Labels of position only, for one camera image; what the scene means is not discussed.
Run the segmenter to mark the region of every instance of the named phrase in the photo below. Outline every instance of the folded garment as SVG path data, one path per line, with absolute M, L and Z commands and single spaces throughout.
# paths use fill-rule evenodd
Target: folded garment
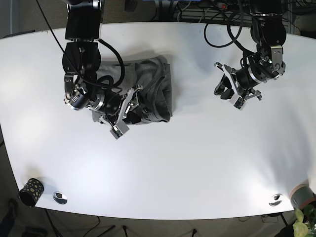
M 97 78 L 111 76 L 114 83 L 120 77 L 119 65 L 107 65 L 101 62 L 97 71 Z M 172 90 L 170 65 L 163 63 L 159 57 L 144 60 L 139 63 L 131 63 L 125 66 L 125 78 L 120 87 L 125 94 L 135 85 L 141 85 L 138 92 L 139 106 L 133 112 L 140 117 L 136 124 L 150 122 L 169 122 L 172 117 Z M 93 121 L 99 122 L 102 112 L 92 111 Z

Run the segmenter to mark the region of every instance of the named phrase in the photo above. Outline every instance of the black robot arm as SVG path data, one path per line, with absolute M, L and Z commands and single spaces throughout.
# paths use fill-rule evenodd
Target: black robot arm
M 257 52 L 244 48 L 236 40 L 236 46 L 242 51 L 241 69 L 215 63 L 224 75 L 214 94 L 220 95 L 224 100 L 230 99 L 240 110 L 246 100 L 253 97 L 262 99 L 261 92 L 253 87 L 271 79 L 276 80 L 285 72 L 282 46 L 286 40 L 286 30 L 282 23 L 281 0 L 250 0 L 249 3 L 249 15 L 252 17 L 251 37 L 257 44 Z M 229 23 L 237 14 L 231 14 Z M 230 24 L 227 25 L 227 30 L 233 39 Z
M 125 67 L 119 53 L 100 39 L 104 0 L 64 0 L 68 3 L 67 43 L 63 55 L 65 71 L 65 104 L 73 110 L 88 108 L 99 114 L 99 122 L 109 124 L 115 138 L 121 137 L 129 128 L 126 114 L 138 104 L 135 86 L 126 92 L 119 88 L 124 80 Z M 121 75 L 117 82 L 111 76 L 97 78 L 101 65 L 98 42 L 110 49 L 118 58 Z

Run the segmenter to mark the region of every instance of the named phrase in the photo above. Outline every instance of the electrical cord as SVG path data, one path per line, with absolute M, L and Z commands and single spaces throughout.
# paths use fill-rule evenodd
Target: electrical cord
M 98 40 L 101 44 L 103 44 L 105 47 L 107 47 L 110 51 L 112 51 L 115 56 L 118 58 L 118 62 L 119 62 L 119 65 L 120 65 L 120 77 L 119 77 L 119 80 L 117 82 L 114 83 L 114 87 L 117 87 L 119 85 L 121 85 L 121 83 L 123 82 L 124 80 L 124 77 L 125 77 L 125 66 L 124 66 L 124 62 L 120 56 L 120 54 L 112 47 L 110 46 L 108 43 L 106 43 L 104 40 L 102 39 L 99 39 Z
M 286 19 L 286 18 L 284 18 L 283 17 L 283 20 L 286 20 L 288 23 L 290 23 L 292 26 L 294 26 L 295 28 L 297 28 L 299 31 L 300 31 L 300 33 L 301 33 L 301 29 L 299 28 L 299 27 L 297 27 L 296 25 L 294 25 L 291 21 L 289 21 L 288 19 Z
M 124 230 L 125 237 L 128 237 L 128 235 L 127 235 L 127 227 L 123 226 L 123 230 Z
M 240 217 L 238 217 L 238 220 L 239 220 L 240 222 L 246 222 L 246 221 L 248 221 L 251 217 L 252 217 L 252 216 L 249 216 L 249 218 L 246 219 L 246 220 L 240 220 L 240 219 L 239 219 Z
M 88 230 L 85 234 L 84 234 L 84 236 L 83 237 L 85 237 L 90 231 L 92 231 L 94 228 L 96 228 L 99 224 L 100 224 L 100 218 L 97 216 L 97 218 L 98 218 L 98 224 L 96 224 L 94 227 L 92 227 L 90 230 Z
M 115 226 L 111 226 L 110 228 L 108 228 L 106 231 L 104 231 L 102 234 L 98 235 L 97 237 L 102 237 L 103 235 L 105 235 L 107 232 L 113 230 L 115 228 Z
M 209 7 L 207 10 L 204 11 L 203 9 L 203 15 L 201 16 L 201 18 L 199 19 L 199 23 L 201 23 L 201 20 L 204 18 L 205 19 L 205 14 L 210 10 L 211 8 Z
M 262 223 L 274 223 L 274 224 L 278 223 L 278 216 L 276 217 L 276 218 L 277 218 L 277 221 L 276 221 L 276 222 L 273 222 L 273 221 L 264 221 L 263 218 L 267 218 L 267 217 L 268 217 L 268 215 L 261 215 L 261 216 L 260 216 Z
M 190 4 L 191 4 L 191 1 L 189 1 L 189 3 L 188 3 L 188 5 L 186 5 L 183 9 L 181 9 L 180 7 L 180 12 L 178 13 L 178 16 L 177 16 L 177 20 L 178 20 L 178 22 L 180 22 L 179 21 L 179 18 L 180 18 L 180 16 L 182 16 L 182 13 L 190 6 Z
M 48 22 L 48 20 L 47 20 L 47 18 L 46 18 L 46 16 L 45 16 L 45 14 L 44 14 L 42 8 L 41 8 L 41 6 L 40 6 L 39 1 L 36 0 L 36 2 L 37 2 L 37 4 L 38 4 L 38 6 L 39 6 L 39 9 L 40 9 L 40 11 L 41 11 L 41 14 L 42 14 L 43 17 L 44 17 L 44 20 L 45 20 L 47 26 L 49 27 L 49 30 L 51 31 L 52 35 L 54 36 L 54 38 L 55 38 L 55 40 L 56 40 L 56 42 L 57 42 L 57 44 L 58 44 L 58 46 L 60 47 L 61 51 L 63 52 L 63 54 L 65 55 L 66 59 L 68 60 L 68 62 L 70 63 L 70 65 L 73 67 L 73 69 L 75 70 L 75 72 L 77 73 L 77 75 L 78 75 L 84 82 L 86 82 L 86 83 L 88 83 L 88 84 L 91 84 L 91 85 L 94 85 L 94 86 L 98 86 L 98 87 L 101 87 L 101 88 L 113 88 L 112 86 L 109 86 L 109 85 L 106 85 L 106 84 L 103 84 L 103 83 L 98 83 L 98 82 L 96 82 L 96 81 L 92 81 L 92 80 L 86 79 L 86 78 L 84 78 L 84 77 L 81 75 L 81 73 L 76 69 L 76 67 L 75 67 L 75 66 L 73 65 L 73 63 L 70 61 L 69 57 L 68 57 L 67 54 L 65 53 L 65 50 L 63 49 L 63 47 L 62 47 L 61 44 L 59 43 L 59 41 L 58 41 L 56 35 L 55 35 L 54 32 L 53 32 L 53 29 L 51 28 L 51 26 L 50 26 L 50 24 L 49 24 L 49 22 Z M 119 61 L 119 58 L 121 59 L 120 56 L 118 57 L 119 53 L 118 53 L 112 46 L 110 46 L 109 44 L 107 44 L 107 47 L 117 56 L 118 61 Z
M 157 14 L 158 14 L 158 10 L 157 10 L 157 8 L 156 8 L 156 9 L 155 9 L 155 14 L 154 14 L 154 16 L 150 19 L 150 21 L 154 21 L 154 19 L 156 18 Z
M 63 237 L 63 236 L 60 234 L 60 232 L 57 230 L 57 228 L 54 226 L 53 222 L 51 221 L 51 219 L 50 219 L 50 216 L 49 216 L 49 213 L 48 213 L 47 209 L 45 208 L 44 210 L 45 210 L 46 216 L 48 217 L 48 220 L 49 220 L 50 226 L 52 227 L 52 229 L 53 229 L 53 231 L 54 231 L 54 233 L 55 233 L 56 237 Z
M 208 40 L 207 40 L 207 37 L 206 37 L 206 29 L 207 29 L 207 26 L 209 25 L 208 23 L 205 25 L 205 28 L 204 28 L 204 39 L 206 41 L 206 43 L 209 45 L 209 46 L 212 46 L 214 48 L 224 48 L 224 47 L 227 47 L 233 43 L 235 43 L 235 41 L 238 39 L 238 37 L 240 36 L 240 33 L 241 33 L 241 30 L 242 30 L 242 27 L 243 27 L 243 8 L 242 8 L 242 4 L 241 4 L 241 0 L 237 0 L 238 1 L 238 5 L 239 5 L 239 9 L 240 9 L 240 26 L 239 26 L 239 30 L 238 30 L 238 33 L 236 35 L 236 37 L 234 37 L 232 39 L 232 41 L 230 41 L 229 43 L 227 44 L 224 44 L 224 45 L 214 45 L 214 44 L 211 44 Z

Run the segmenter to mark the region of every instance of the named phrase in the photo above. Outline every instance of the metal cup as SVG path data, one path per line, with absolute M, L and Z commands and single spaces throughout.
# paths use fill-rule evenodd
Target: metal cup
M 19 192 L 20 200 L 27 206 L 33 207 L 44 192 L 44 185 L 37 179 L 29 179 Z

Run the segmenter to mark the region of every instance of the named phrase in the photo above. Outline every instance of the white tabletop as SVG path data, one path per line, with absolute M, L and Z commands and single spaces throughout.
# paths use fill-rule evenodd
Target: white tabletop
M 62 52 L 50 32 L 0 40 L 0 123 L 19 188 L 43 181 L 38 207 L 140 219 L 211 219 L 292 210 L 288 193 L 315 187 L 316 41 L 288 35 L 286 73 L 258 86 L 263 99 L 243 111 L 213 95 L 222 72 L 240 68 L 241 51 L 215 49 L 203 24 L 103 25 L 102 39 L 125 62 L 164 56 L 171 64 L 170 123 L 131 126 L 119 140 L 91 112 L 63 103 Z M 65 47 L 65 29 L 55 30 Z M 226 26 L 210 25 L 214 44 Z M 255 43 L 244 28 L 239 41 Z M 104 61 L 115 56 L 99 46 Z M 56 191 L 66 205 L 52 197 Z M 269 206 L 274 194 L 284 201 Z

